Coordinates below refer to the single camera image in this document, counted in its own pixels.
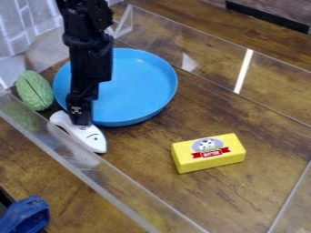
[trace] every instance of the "green ball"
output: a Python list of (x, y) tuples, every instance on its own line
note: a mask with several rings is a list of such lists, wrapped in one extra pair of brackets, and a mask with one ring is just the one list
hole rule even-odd
[(35, 72), (22, 72), (16, 82), (22, 101), (35, 110), (48, 109), (54, 103), (54, 91), (47, 80)]

